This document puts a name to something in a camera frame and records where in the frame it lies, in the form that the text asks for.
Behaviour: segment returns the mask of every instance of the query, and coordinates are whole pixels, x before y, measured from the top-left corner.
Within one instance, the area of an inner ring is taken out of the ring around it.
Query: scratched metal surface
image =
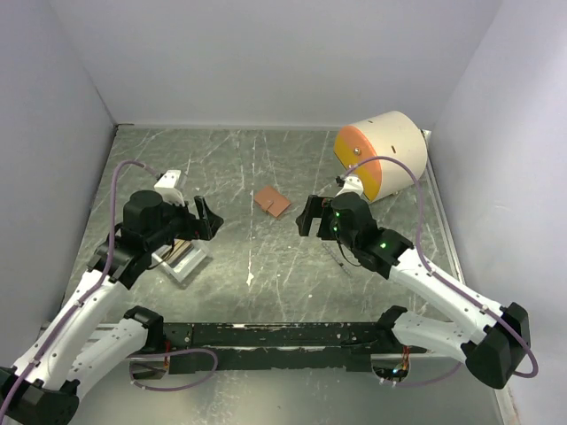
[[[108,233],[110,178],[123,159],[136,158],[161,170],[178,168],[189,179],[184,195],[203,195],[225,225],[209,243],[214,259],[183,285],[158,269],[144,273],[129,297],[105,321],[116,322],[133,305],[166,321],[372,321],[391,305],[433,318],[443,316],[421,298],[377,274],[349,267],[346,274],[315,236],[299,237],[294,220],[307,195],[333,196],[342,168],[333,154],[335,133],[324,131],[139,129],[121,127],[106,164],[67,294]],[[451,270],[444,235],[427,180],[423,247]],[[280,220],[267,216],[252,194],[270,184],[292,205]],[[131,193],[152,178],[131,167],[120,176],[118,219]],[[382,226],[414,239],[416,189],[408,188],[371,206]],[[337,254],[334,243],[328,243]]]
[[[410,378],[431,379],[451,359],[413,359]],[[151,385],[181,386],[199,375]],[[494,391],[464,367],[426,388],[391,389],[372,374],[342,369],[218,372],[179,392],[130,385],[127,365],[105,376],[81,402],[71,425],[502,425]]]

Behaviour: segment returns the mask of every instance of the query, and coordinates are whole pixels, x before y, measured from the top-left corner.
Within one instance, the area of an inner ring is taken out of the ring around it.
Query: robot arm
[[[414,245],[399,233],[379,228],[368,204],[361,199],[362,183],[350,175],[335,197],[308,198],[296,223],[301,236],[308,236],[313,218],[320,218],[317,236],[345,246],[361,266],[385,279],[405,285],[453,322],[435,321],[396,307],[392,332],[401,344],[419,346],[465,363],[481,382],[503,388],[525,356],[518,341],[500,324],[490,310],[508,323],[528,344],[528,315],[516,303],[504,308],[499,303],[465,287],[428,259],[435,274],[461,292],[476,299],[482,308],[433,276],[424,266]]]
[[[109,249],[102,243],[88,264],[74,294],[36,343],[12,368],[0,368],[0,401],[29,367],[12,399],[8,415],[25,424],[68,423],[80,399],[110,370],[134,352],[164,349],[163,318],[142,307],[129,310],[108,336],[82,351],[111,306],[126,296],[138,276],[151,265],[151,255],[175,239],[210,240],[222,218],[195,197],[198,218],[179,190],[182,174],[170,170],[154,190],[135,192],[124,205],[123,222],[116,226],[110,272],[102,285],[83,299],[103,275]],[[39,350],[61,322],[51,344]]]

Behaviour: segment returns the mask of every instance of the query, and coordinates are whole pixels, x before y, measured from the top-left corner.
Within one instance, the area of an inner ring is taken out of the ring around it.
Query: small cardboard square
[[[280,192],[266,186],[264,189],[256,193],[254,201],[260,206],[262,211],[269,213],[278,218],[291,205],[290,200]]]

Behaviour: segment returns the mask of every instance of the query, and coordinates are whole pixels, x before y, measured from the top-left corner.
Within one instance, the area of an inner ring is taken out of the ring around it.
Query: purple cable
[[[459,294],[461,297],[465,298],[467,301],[469,301],[471,304],[473,304],[476,308],[484,311],[486,314],[488,314],[490,317],[492,317],[498,323],[500,323],[519,342],[519,344],[524,349],[525,353],[530,358],[530,361],[532,362],[532,371],[530,373],[514,372],[514,375],[520,376],[522,378],[533,378],[533,377],[535,377],[538,374],[538,372],[540,371],[540,367],[538,365],[537,359],[535,358],[535,355],[532,352],[532,349],[527,344],[527,342],[508,323],[506,323],[506,321],[504,321],[502,319],[502,317],[500,317],[498,314],[496,314],[495,312],[493,312],[489,308],[484,308],[482,303],[478,302],[474,297],[471,297],[469,294],[467,294],[466,292],[461,290],[461,288],[452,284],[449,280],[445,279],[443,276],[441,276],[437,272],[433,271],[433,269],[431,268],[431,266],[427,262],[427,259],[425,258],[425,255],[423,254],[423,250],[422,250],[422,227],[423,227],[423,194],[422,194],[422,188],[421,188],[419,181],[417,180],[416,176],[412,173],[412,171],[409,169],[409,167],[406,166],[403,162],[398,161],[396,158],[377,156],[377,157],[364,159],[362,162],[360,162],[356,166],[353,166],[352,168],[350,168],[344,174],[344,177],[347,177],[349,174],[351,174],[358,167],[363,166],[364,164],[367,164],[370,161],[376,161],[376,160],[389,161],[389,162],[392,162],[392,163],[394,163],[398,166],[401,166],[404,169],[404,171],[409,174],[409,177],[411,177],[411,180],[414,182],[414,184],[417,188],[417,198],[418,198],[418,204],[419,204],[419,217],[417,219],[417,230],[416,230],[416,251],[417,251],[417,255],[419,256],[419,259],[421,260],[421,262],[423,264],[423,267],[425,267],[425,269],[430,274],[435,276],[437,278],[437,280],[439,280],[441,283],[444,283],[451,290],[453,290],[454,292]]]
[[[132,356],[135,359],[159,359],[162,357],[182,356],[183,354],[193,354],[196,352],[202,352],[204,354],[208,354],[213,358],[213,362],[214,362],[213,367],[208,372],[208,374],[206,374],[203,378],[195,382],[188,383],[187,385],[182,385],[181,387],[173,387],[173,388],[148,387],[147,385],[143,385],[139,383],[136,379],[134,379],[134,373],[132,372],[132,367],[130,367],[129,373],[130,373],[130,379],[132,380],[132,384],[138,388],[141,388],[142,390],[157,391],[157,392],[182,391],[196,387],[200,383],[203,383],[211,376],[213,376],[214,372],[216,371],[216,368],[219,366],[219,358],[216,356],[215,352],[212,352],[211,350],[207,350],[207,348],[188,348],[187,350],[179,350],[178,352],[162,352],[158,354],[134,354]]]
[[[111,264],[112,264],[113,258],[114,258],[114,224],[115,224],[115,213],[116,213],[116,186],[118,184],[118,175],[120,174],[120,170],[124,166],[127,166],[127,165],[139,166],[139,167],[143,168],[144,170],[146,170],[148,173],[152,174],[153,176],[155,176],[155,177],[159,176],[158,172],[156,170],[154,170],[153,168],[147,166],[146,164],[144,164],[142,162],[134,161],[134,160],[122,161],[116,166],[116,168],[114,168],[113,179],[112,179],[111,188],[110,188],[110,231],[108,233],[108,254],[106,255],[105,268],[103,269],[103,272],[100,275],[100,279],[98,279],[98,282],[95,283],[89,290],[87,290],[81,297],[79,297],[79,299],[77,300],[77,302],[78,302],[77,305],[84,304],[84,302],[103,285],[103,282],[105,281],[105,278],[108,275],[108,272],[110,271],[110,267],[111,267]],[[63,317],[61,317],[61,319],[57,322],[57,324],[55,325],[53,330],[50,332],[50,334],[45,338],[45,341],[43,342],[42,346],[37,350],[37,353],[35,354],[35,356],[30,360],[30,363],[26,366],[26,368],[20,374],[20,376],[18,376],[18,379],[16,379],[16,382],[12,385],[12,387],[10,388],[10,391],[8,391],[8,394],[6,395],[6,398],[4,399],[4,402],[2,403],[2,407],[0,408],[0,423],[2,423],[2,421],[4,420],[6,412],[8,411],[8,406],[12,402],[14,394],[16,393],[16,391],[18,390],[20,385],[24,382],[24,380],[27,378],[27,376],[31,373],[31,371],[35,367],[35,364],[40,361],[40,359],[42,358],[44,353],[51,347],[51,345],[53,344],[53,342],[55,341],[55,339],[57,338],[57,336],[61,332],[61,329],[67,324],[69,319],[73,316],[75,311],[79,308],[77,305],[75,305],[75,304],[71,305],[71,307],[66,311],[66,313],[63,315]]]

